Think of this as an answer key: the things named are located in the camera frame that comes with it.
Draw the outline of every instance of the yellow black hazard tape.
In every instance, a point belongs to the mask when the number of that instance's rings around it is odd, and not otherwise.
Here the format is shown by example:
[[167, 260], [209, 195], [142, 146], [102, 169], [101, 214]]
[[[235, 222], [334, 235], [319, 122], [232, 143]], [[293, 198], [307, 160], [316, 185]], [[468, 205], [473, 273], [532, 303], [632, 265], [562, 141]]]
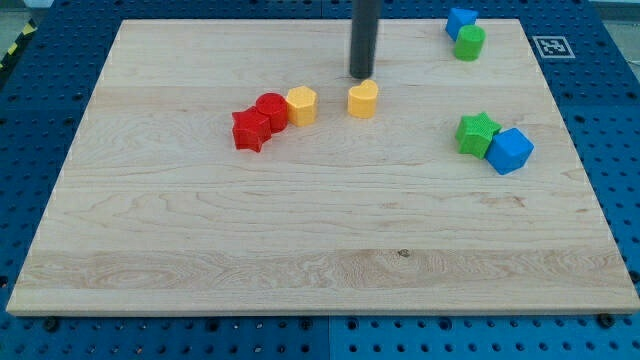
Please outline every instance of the yellow black hazard tape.
[[4, 87], [5, 83], [9, 79], [11, 72], [15, 68], [20, 56], [27, 47], [27, 44], [31, 41], [38, 28], [33, 20], [29, 20], [27, 25], [24, 26], [22, 32], [18, 35], [16, 41], [9, 46], [7, 52], [0, 61], [0, 90]]

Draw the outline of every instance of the green star-shaped block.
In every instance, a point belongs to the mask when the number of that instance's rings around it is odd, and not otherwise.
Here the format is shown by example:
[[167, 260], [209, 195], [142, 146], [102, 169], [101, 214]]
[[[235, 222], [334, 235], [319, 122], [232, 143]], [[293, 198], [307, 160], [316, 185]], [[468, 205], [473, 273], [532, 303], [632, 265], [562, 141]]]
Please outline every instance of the green star-shaped block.
[[502, 129], [502, 125], [491, 120], [487, 113], [476, 116], [463, 116], [456, 131], [456, 140], [460, 143], [460, 154], [472, 154], [478, 159], [484, 159], [493, 135]]

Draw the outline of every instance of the toy block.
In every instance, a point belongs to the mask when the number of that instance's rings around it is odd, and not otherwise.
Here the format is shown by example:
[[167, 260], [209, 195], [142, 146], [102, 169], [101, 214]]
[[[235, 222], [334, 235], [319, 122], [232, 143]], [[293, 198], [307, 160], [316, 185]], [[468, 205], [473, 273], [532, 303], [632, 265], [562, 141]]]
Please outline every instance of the toy block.
[[280, 94], [266, 93], [256, 100], [258, 111], [269, 117], [271, 133], [277, 133], [287, 127], [287, 101]]
[[260, 152], [262, 144], [271, 139], [269, 117], [261, 114], [252, 106], [241, 112], [234, 112], [233, 140], [236, 149], [251, 149]]
[[523, 167], [533, 148], [533, 143], [513, 128], [493, 137], [485, 157], [500, 175], [505, 175]]
[[373, 80], [365, 80], [349, 89], [347, 111], [351, 116], [369, 119], [376, 113], [377, 101], [378, 84]]
[[458, 40], [458, 32], [465, 25], [474, 25], [478, 18], [478, 12], [474, 10], [452, 8], [449, 10], [447, 26], [445, 30], [453, 41]]
[[502, 125], [489, 118], [483, 112], [476, 116], [463, 116], [456, 131], [456, 140], [460, 143], [461, 154], [472, 154], [478, 159], [484, 158], [493, 136], [496, 135]]
[[287, 93], [287, 114], [296, 126], [307, 126], [316, 122], [318, 95], [306, 86], [299, 86]]
[[458, 60], [473, 61], [480, 56], [487, 34], [476, 25], [465, 25], [460, 29], [453, 53]]

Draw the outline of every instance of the blue perforated table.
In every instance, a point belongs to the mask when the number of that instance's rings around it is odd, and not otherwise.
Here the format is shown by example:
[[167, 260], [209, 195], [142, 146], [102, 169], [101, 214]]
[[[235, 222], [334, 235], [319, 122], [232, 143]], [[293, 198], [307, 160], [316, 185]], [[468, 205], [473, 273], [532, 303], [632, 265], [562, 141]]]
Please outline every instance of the blue perforated table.
[[[452, 6], [521, 20], [637, 282], [640, 85], [591, 5], [384, 0], [383, 17], [443, 18]], [[350, 7], [339, 0], [56, 1], [0, 93], [3, 309], [122, 19], [347, 18]], [[2, 312], [0, 358], [632, 359], [640, 358], [639, 329], [638, 315], [16, 319]]]

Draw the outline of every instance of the red star-shaped block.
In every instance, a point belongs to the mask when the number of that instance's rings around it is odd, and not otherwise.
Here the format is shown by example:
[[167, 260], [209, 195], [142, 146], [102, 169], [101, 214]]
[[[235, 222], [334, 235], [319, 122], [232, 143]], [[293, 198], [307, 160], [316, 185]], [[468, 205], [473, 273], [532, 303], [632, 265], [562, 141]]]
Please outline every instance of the red star-shaped block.
[[269, 117], [261, 114], [255, 106], [241, 112], [234, 112], [233, 140], [236, 149], [251, 149], [260, 152], [262, 144], [271, 139]]

